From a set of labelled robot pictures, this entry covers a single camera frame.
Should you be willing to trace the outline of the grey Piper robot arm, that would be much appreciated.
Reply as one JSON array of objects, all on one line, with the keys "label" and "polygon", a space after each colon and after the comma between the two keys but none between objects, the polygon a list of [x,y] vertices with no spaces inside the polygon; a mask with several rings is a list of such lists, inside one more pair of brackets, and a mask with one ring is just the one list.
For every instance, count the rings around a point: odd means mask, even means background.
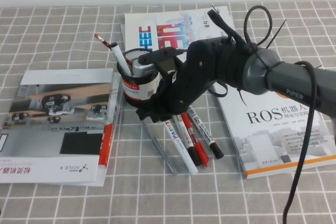
[{"label": "grey Piper robot arm", "polygon": [[139,57],[140,64],[154,65],[162,76],[156,93],[137,109],[141,120],[166,121],[181,114],[215,83],[255,95],[277,92],[335,118],[333,71],[282,62],[270,49],[226,37],[192,42],[184,61],[180,53],[168,47]]}]

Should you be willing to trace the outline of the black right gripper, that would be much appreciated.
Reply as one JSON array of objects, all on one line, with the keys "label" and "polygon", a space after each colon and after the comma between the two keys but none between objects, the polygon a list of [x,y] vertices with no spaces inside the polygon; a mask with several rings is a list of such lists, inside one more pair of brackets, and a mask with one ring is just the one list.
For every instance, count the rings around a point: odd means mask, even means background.
[{"label": "black right gripper", "polygon": [[228,38],[198,40],[190,44],[186,60],[165,78],[151,96],[154,104],[137,108],[139,119],[164,122],[185,112],[215,82],[243,89],[243,69],[252,44]]}]

